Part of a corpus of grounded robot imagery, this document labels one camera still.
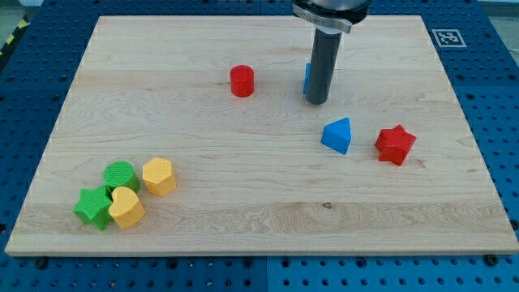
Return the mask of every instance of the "blue block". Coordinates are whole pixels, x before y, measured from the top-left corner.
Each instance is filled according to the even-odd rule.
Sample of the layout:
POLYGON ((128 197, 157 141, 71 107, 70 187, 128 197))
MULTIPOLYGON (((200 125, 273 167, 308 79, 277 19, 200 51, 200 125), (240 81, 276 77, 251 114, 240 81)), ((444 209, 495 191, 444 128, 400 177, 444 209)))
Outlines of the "blue block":
POLYGON ((321 143, 346 154, 351 142, 350 118, 343 118, 324 126, 321 143))
POLYGON ((305 70, 305 84, 302 87, 302 94, 307 94, 309 79, 310 79, 310 63, 307 63, 307 69, 305 70))

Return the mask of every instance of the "green star block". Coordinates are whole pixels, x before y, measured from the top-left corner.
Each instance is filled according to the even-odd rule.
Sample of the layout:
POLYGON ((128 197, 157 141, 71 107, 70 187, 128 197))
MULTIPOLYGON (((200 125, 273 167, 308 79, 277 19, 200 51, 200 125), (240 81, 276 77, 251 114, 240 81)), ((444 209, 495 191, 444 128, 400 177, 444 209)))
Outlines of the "green star block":
POLYGON ((128 187, 138 193, 140 189, 140 181, 133 166, 126 161, 116 161, 108 165, 103 173, 103 179, 111 191, 116 187, 128 187))
POLYGON ((110 193, 106 186, 93 190, 82 189, 79 193, 79 202, 73 210, 74 214, 84 224, 94 224, 97 229, 102 231, 112 220, 108 213, 108 208, 112 204, 109 197, 110 193))

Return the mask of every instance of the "blue pegboard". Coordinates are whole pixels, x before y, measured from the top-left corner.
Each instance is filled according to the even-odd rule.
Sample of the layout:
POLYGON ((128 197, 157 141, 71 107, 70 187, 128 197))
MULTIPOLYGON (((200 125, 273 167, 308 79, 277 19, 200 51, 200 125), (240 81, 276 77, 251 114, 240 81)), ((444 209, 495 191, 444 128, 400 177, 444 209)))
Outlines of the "blue pegboard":
MULTIPOLYGON (((519 69, 475 0, 375 0, 465 48, 433 44, 504 206, 519 223, 519 69)), ((291 15, 289 0, 47 0, 0 75, 0 291, 519 290, 519 256, 13 259, 3 253, 99 15, 291 15)))

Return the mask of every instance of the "wooden board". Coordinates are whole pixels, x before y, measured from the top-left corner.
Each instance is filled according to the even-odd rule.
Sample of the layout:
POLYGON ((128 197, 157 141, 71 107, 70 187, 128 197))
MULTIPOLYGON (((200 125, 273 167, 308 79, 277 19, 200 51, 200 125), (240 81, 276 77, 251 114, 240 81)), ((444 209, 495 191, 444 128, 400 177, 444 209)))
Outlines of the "wooden board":
POLYGON ((517 239, 417 16, 343 36, 330 97, 302 95, 313 28, 293 17, 101 17, 6 252, 12 256, 464 255, 517 239), (229 70, 255 69, 252 97, 229 70), (320 143, 350 117, 342 156, 320 143), (418 137, 377 161, 381 128, 418 137), (104 232, 72 213, 112 161, 173 160, 178 188, 104 232))

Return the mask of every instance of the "red star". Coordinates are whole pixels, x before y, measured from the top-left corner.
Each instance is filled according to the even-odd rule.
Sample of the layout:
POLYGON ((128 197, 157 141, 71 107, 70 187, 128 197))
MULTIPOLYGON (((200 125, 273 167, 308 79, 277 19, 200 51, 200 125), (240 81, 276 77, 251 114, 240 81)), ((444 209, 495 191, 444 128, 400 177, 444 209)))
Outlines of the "red star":
POLYGON ((401 166, 413 146, 416 137, 406 132, 402 125, 382 129, 375 146, 379 149, 379 161, 391 161, 401 166))

